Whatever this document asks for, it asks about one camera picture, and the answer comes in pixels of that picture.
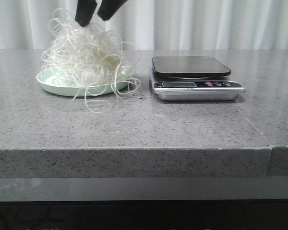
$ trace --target plate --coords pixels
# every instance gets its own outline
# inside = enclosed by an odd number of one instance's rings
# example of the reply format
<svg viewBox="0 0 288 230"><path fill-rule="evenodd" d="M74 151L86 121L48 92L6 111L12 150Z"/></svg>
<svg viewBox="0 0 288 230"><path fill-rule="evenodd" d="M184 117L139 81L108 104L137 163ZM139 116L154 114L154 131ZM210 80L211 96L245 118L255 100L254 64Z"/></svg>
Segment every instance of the plate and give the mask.
<svg viewBox="0 0 288 230"><path fill-rule="evenodd" d="M70 96L70 97L74 97L78 91L81 89L81 87L71 87L71 86L67 86L64 85L62 82L60 84L54 84L54 81L57 80L57 76L55 76L53 73L54 72L58 72L57 69L53 68L53 69L46 69L42 72L40 72L37 76L36 79L39 82L39 84L41 85L41 87L53 94L56 95L61 95L61 96ZM126 82L118 82L116 84L116 88L117 90L122 90L123 88L125 88L128 85L128 83ZM94 86L94 88L89 89L88 90L89 93L91 94L100 94L101 92L103 92L100 95L103 94L108 94L108 93L112 93L112 87L111 84L108 85L100 85L100 86ZM84 97L85 96L85 89L81 89L77 95L78 97Z"/></svg>

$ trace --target curtain fold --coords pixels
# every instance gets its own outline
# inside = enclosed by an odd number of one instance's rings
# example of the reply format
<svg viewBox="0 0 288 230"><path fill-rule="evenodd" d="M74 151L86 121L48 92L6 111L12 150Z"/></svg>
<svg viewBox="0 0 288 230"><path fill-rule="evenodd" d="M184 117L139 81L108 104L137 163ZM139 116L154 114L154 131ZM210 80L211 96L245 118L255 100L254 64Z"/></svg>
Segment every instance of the curtain fold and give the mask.
<svg viewBox="0 0 288 230"><path fill-rule="evenodd" d="M0 0L0 49L47 48L54 10L74 15L76 7L77 0ZM288 49L288 0L128 0L109 21L93 20L139 49Z"/></svg>

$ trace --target tangled fishing line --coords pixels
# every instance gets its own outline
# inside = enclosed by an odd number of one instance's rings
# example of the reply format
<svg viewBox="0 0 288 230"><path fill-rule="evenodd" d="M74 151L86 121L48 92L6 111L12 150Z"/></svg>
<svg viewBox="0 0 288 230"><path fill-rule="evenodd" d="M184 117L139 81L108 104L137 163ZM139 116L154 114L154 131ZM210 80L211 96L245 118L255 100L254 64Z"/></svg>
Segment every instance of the tangled fishing line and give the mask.
<svg viewBox="0 0 288 230"><path fill-rule="evenodd" d="M95 22L81 27L75 20L62 22L55 16L49 22L49 29L55 39L42 53L41 73L51 71L55 76L54 85L79 87L73 100L80 90L85 90L85 105L89 111L96 112L89 108L88 103L93 100L88 101L87 96L102 95L111 87L120 98L139 89L141 81L134 77L134 66L122 51L123 44L128 42L123 42L112 30L106 31ZM119 89L122 83L128 85L127 90ZM90 91L97 88L97 93Z"/></svg>

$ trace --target digital scale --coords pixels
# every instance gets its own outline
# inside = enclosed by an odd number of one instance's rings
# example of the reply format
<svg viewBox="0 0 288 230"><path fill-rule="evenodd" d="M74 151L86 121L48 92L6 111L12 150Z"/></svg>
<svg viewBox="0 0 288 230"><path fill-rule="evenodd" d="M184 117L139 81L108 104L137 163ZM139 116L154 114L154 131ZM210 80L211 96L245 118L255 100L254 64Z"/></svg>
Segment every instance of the digital scale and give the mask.
<svg viewBox="0 0 288 230"><path fill-rule="evenodd" d="M152 64L152 90L163 101L228 101L245 91L224 79L231 71L213 57L153 57Z"/></svg>

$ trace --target speckled stone surface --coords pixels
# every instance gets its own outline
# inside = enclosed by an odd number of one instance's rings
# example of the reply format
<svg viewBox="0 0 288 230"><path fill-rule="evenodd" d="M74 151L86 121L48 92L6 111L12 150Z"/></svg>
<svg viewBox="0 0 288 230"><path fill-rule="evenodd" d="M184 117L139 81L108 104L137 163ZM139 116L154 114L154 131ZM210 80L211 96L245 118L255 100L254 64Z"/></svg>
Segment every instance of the speckled stone surface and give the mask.
<svg viewBox="0 0 288 230"><path fill-rule="evenodd" d="M141 53L142 87L120 105L100 97L113 109L98 115L83 98L38 85L40 50L0 50L0 177L265 176L273 146L288 145L288 51L126 53L131 62ZM161 101L149 88L151 57L166 55L215 57L247 92L231 102ZM273 82L282 83L276 94Z"/></svg>
<svg viewBox="0 0 288 230"><path fill-rule="evenodd" d="M288 147L274 147L272 149L267 175L288 175Z"/></svg>
<svg viewBox="0 0 288 230"><path fill-rule="evenodd" d="M268 149L0 151L0 177L263 176L269 156Z"/></svg>

